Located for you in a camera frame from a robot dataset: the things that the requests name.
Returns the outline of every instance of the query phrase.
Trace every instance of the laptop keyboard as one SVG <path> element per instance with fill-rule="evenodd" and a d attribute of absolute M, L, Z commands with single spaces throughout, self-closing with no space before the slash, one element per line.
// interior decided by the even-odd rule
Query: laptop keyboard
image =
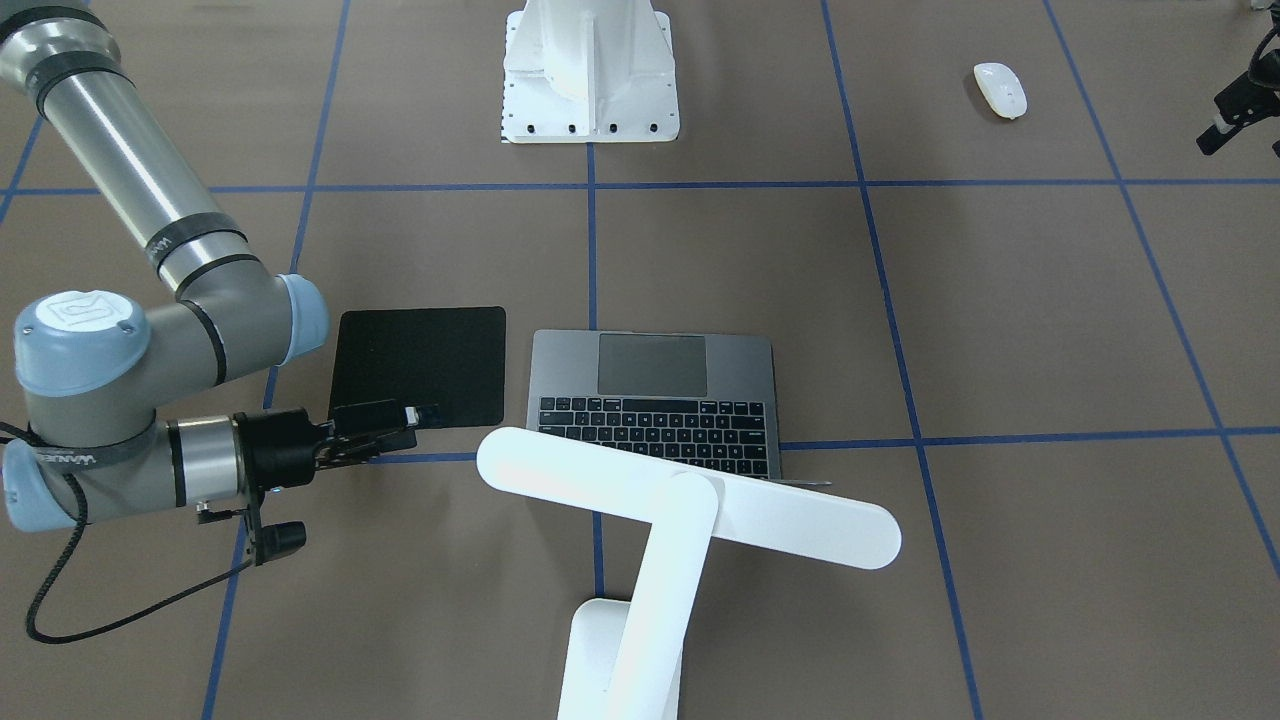
<path fill-rule="evenodd" d="M 769 477 L 763 402 L 543 397 L 538 432 L 748 478 Z"/>

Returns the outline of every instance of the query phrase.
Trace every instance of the brown floor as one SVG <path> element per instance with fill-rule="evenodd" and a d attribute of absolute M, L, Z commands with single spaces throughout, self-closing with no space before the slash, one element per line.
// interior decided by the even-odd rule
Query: brown floor
<path fill-rule="evenodd" d="M 714 542 L 682 717 L 1276 717 L 1280 120 L 1193 143 L 1266 14 L 655 4 L 681 137 L 595 149 L 498 142 L 518 0 L 93 8 L 268 266 L 301 242 L 334 328 L 507 309 L 508 424 L 538 328 L 773 340 L 785 474 L 890 509 L 902 553 L 867 573 Z M 1021 119 L 983 104 L 987 60 Z M 64 288 L 169 301 L 52 128 L 0 102 L 0 325 Z M 268 401 L 323 414 L 333 347 Z M 26 419 L 8 370 L 0 413 Z M 485 432 L 282 493 L 305 550 L 73 646 L 22 630 L 65 534 L 0 523 L 0 716 L 553 717 L 570 618 L 627 597 L 645 529 L 605 518 L 598 574 L 589 512 L 479 479 Z M 234 542 L 186 511 L 93 527 L 41 621 L 113 620 Z"/>

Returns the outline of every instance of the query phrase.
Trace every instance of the light blue joint cap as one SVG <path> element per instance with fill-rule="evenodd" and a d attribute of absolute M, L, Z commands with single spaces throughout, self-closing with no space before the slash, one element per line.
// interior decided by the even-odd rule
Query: light blue joint cap
<path fill-rule="evenodd" d="M 302 275 L 278 275 L 289 291 L 293 310 L 293 331 L 289 334 L 289 352 L 280 360 L 287 364 L 306 355 L 329 340 L 329 306 L 324 304 L 320 288 Z"/>
<path fill-rule="evenodd" d="M 24 533 L 76 525 L 76 520 L 49 492 L 36 464 L 36 454 L 20 439 L 10 442 L 4 450 L 4 507 L 13 527 Z"/>
<path fill-rule="evenodd" d="M 28 392 L 67 397 L 97 389 L 147 351 L 142 306 L 114 292 L 77 290 L 28 305 L 13 325 L 14 370 Z"/>

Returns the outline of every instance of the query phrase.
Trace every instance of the black mouse pad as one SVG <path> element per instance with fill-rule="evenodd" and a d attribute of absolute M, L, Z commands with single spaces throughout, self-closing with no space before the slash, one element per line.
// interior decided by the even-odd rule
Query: black mouse pad
<path fill-rule="evenodd" d="M 393 398 L 436 406 L 434 427 L 497 425 L 506 369 L 502 307 L 349 310 L 338 324 L 329 414 Z"/>

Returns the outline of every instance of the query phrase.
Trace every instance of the white mounting plate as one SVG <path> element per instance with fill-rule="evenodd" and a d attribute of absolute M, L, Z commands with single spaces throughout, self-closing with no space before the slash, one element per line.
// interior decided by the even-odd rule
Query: white mounting plate
<path fill-rule="evenodd" d="M 622 629 L 627 624 L 631 603 L 621 600 L 594 598 L 573 614 L 568 630 L 568 653 L 564 657 L 564 684 L 561 685 L 558 720 L 600 720 L 608 700 L 609 678 L 622 646 Z M 680 706 L 681 661 L 671 679 L 667 707 L 662 720 L 676 720 Z"/>
<path fill-rule="evenodd" d="M 524 10 L 507 15 L 507 51 L 524 18 Z M 671 47 L 671 18 L 654 12 L 662 36 Z M 630 88 L 613 99 L 600 99 L 598 127 L 589 127 L 590 108 L 556 92 L 545 76 L 504 73 L 502 92 L 502 141 L 538 142 L 668 142 L 680 135 L 676 78 L 635 77 Z"/>

